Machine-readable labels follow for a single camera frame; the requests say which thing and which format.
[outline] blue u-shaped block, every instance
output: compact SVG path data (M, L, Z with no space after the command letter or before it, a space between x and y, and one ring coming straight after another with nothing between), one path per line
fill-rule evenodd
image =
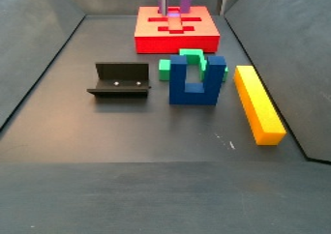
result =
M208 56L201 83L185 83L186 57L170 55L169 104L216 105L225 73L222 56Z

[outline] yellow bar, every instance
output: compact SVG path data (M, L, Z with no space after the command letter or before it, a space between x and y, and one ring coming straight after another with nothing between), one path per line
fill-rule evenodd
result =
M236 66L233 82L257 145L277 145L285 134L262 83L250 66Z

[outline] red block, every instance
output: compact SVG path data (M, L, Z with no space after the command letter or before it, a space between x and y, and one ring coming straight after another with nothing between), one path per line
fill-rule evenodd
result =
M137 53L178 53L180 48L216 52L220 37L204 6L190 7L189 13L178 17L161 16L157 7L140 7L134 32Z

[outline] black bracket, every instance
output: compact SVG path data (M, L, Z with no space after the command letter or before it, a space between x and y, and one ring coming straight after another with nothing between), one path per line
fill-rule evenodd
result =
M97 97L146 95L148 63L96 63L98 83L86 91Z

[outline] white speck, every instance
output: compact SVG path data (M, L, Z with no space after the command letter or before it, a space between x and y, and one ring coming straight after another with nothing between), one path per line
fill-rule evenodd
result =
M232 150L234 150L233 145L232 145L232 142L229 142L229 146L230 146Z

